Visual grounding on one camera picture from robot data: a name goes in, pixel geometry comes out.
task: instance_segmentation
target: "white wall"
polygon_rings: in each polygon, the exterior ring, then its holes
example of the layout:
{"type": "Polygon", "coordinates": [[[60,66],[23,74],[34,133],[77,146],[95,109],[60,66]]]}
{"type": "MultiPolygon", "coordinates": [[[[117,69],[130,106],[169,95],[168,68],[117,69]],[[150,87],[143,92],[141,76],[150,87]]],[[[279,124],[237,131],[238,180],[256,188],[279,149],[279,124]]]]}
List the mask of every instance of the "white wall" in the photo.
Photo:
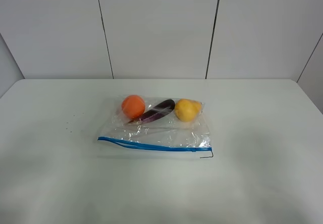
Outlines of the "white wall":
{"type": "Polygon", "coordinates": [[[26,78],[112,77],[98,0],[0,0],[0,15],[26,78]]]}
{"type": "Polygon", "coordinates": [[[14,58],[0,34],[0,97],[18,80],[23,79],[14,58]]]}
{"type": "Polygon", "coordinates": [[[205,78],[217,0],[100,0],[115,78],[205,78]]]}
{"type": "Polygon", "coordinates": [[[208,78],[297,80],[323,31],[323,0],[220,0],[208,78]]]}
{"type": "Polygon", "coordinates": [[[323,40],[321,38],[312,57],[308,61],[299,86],[323,113],[323,40]]]}

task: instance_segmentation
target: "white table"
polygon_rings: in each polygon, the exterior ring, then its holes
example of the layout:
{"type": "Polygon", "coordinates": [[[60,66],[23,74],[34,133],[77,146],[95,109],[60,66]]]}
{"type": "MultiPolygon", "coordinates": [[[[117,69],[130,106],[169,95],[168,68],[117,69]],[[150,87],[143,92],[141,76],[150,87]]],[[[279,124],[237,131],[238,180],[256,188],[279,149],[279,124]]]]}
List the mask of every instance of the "white table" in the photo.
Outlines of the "white table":
{"type": "Polygon", "coordinates": [[[1,224],[323,223],[323,116],[290,80],[23,80],[0,126],[1,224]],[[214,158],[96,142],[127,94],[205,101],[214,158]]]}

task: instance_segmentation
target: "eggplant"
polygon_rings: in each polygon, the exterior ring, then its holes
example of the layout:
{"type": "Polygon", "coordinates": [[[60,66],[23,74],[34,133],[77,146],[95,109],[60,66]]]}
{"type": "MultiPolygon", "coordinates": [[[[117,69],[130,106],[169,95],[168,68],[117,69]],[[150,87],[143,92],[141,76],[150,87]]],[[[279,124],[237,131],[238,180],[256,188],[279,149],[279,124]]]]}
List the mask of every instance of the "eggplant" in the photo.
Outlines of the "eggplant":
{"type": "Polygon", "coordinates": [[[164,116],[167,116],[174,110],[174,108],[175,102],[172,99],[164,100],[162,103],[159,103],[154,108],[145,112],[141,116],[129,121],[128,124],[141,125],[144,123],[156,121],[160,118],[163,118],[164,116]]]}

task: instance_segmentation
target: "blue zipper seal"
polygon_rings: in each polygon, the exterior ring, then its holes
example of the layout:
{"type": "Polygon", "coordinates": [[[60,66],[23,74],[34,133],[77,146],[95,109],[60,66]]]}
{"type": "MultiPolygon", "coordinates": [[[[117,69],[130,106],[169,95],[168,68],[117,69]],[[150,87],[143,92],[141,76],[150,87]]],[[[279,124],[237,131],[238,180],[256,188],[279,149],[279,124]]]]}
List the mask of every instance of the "blue zipper seal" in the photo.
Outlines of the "blue zipper seal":
{"type": "Polygon", "coordinates": [[[212,153],[212,147],[165,147],[159,145],[144,144],[138,142],[131,142],[111,137],[99,137],[98,141],[108,141],[114,144],[117,144],[122,147],[132,148],[132,149],[141,149],[141,150],[152,150],[152,151],[167,151],[167,152],[198,152],[198,151],[210,151],[212,153]]]}

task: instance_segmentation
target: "clear plastic bag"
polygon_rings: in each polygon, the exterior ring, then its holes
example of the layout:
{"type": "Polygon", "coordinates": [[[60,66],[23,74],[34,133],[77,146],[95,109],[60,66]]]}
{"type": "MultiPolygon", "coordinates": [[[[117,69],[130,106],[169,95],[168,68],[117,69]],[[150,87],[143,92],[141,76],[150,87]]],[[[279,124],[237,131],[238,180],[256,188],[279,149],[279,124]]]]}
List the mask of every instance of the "clear plastic bag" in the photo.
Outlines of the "clear plastic bag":
{"type": "MultiPolygon", "coordinates": [[[[126,116],[129,114],[125,111],[126,96],[119,97],[115,100],[110,119],[104,125],[98,140],[143,150],[212,151],[209,129],[202,114],[204,103],[182,99],[181,103],[195,102],[199,105],[196,117],[184,122],[182,120],[186,116],[182,116],[180,120],[175,114],[175,111],[177,115],[180,113],[178,105],[175,106],[180,99],[137,97],[144,101],[144,114],[134,117],[134,120],[126,116]]],[[[139,101],[138,104],[134,109],[136,113],[138,108],[143,110],[142,103],[139,101]]]]}

